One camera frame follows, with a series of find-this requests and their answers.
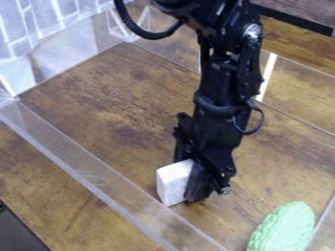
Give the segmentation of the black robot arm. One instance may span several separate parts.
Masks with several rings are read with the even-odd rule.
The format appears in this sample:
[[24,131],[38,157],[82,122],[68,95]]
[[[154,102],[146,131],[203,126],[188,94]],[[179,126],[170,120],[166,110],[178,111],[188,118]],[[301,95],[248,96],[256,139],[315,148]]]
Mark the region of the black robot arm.
[[250,0],[154,0],[154,4],[195,30],[200,46],[195,110],[178,115],[174,128],[174,159],[194,160],[183,197],[195,202],[231,191],[234,150],[259,130],[247,124],[251,113],[260,110],[251,98],[263,82],[263,25]]

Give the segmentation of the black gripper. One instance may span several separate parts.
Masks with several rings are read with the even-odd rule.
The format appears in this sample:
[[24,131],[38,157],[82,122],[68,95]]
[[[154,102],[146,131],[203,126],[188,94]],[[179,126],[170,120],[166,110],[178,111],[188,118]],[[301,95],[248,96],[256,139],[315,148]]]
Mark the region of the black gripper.
[[231,191],[231,178],[236,175],[234,150],[242,138],[252,134],[252,130],[246,129],[251,100],[220,106],[195,92],[194,103],[194,115],[179,113],[174,128],[174,160],[194,161],[184,191],[187,202],[206,199],[214,192]]

